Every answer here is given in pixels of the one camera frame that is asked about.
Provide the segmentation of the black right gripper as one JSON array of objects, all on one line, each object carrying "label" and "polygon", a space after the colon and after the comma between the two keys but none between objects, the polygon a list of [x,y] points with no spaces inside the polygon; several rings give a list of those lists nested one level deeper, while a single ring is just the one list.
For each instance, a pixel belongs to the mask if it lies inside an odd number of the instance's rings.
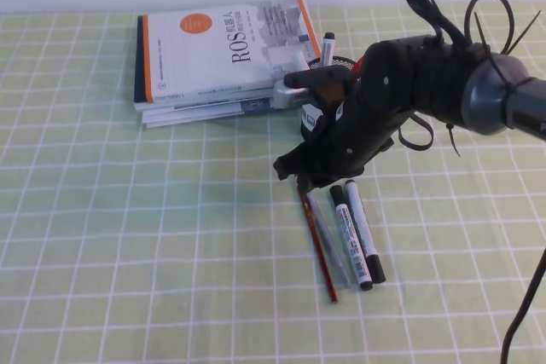
[{"label": "black right gripper", "polygon": [[415,56],[431,42],[430,38],[382,41],[370,46],[363,56],[358,80],[345,66],[321,66],[290,72],[284,77],[289,88],[316,88],[343,82],[345,99],[326,102],[321,98],[322,118],[311,138],[273,164],[280,180],[295,176],[303,190],[328,186],[328,181],[359,176],[364,166],[393,145],[392,134],[415,151],[431,147],[406,140],[401,131],[409,119],[426,131],[431,125],[415,115],[411,97],[416,73]]}]

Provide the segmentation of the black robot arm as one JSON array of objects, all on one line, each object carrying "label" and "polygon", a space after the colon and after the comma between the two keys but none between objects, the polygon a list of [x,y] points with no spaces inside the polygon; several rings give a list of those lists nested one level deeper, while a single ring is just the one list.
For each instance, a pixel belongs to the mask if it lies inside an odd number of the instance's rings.
[{"label": "black robot arm", "polygon": [[374,43],[357,72],[317,68],[292,75],[322,110],[304,142],[279,157],[282,180],[306,190],[359,176],[392,145],[392,134],[422,113],[483,136],[507,128],[545,137],[545,82],[517,58],[475,43],[457,48],[419,36]]}]

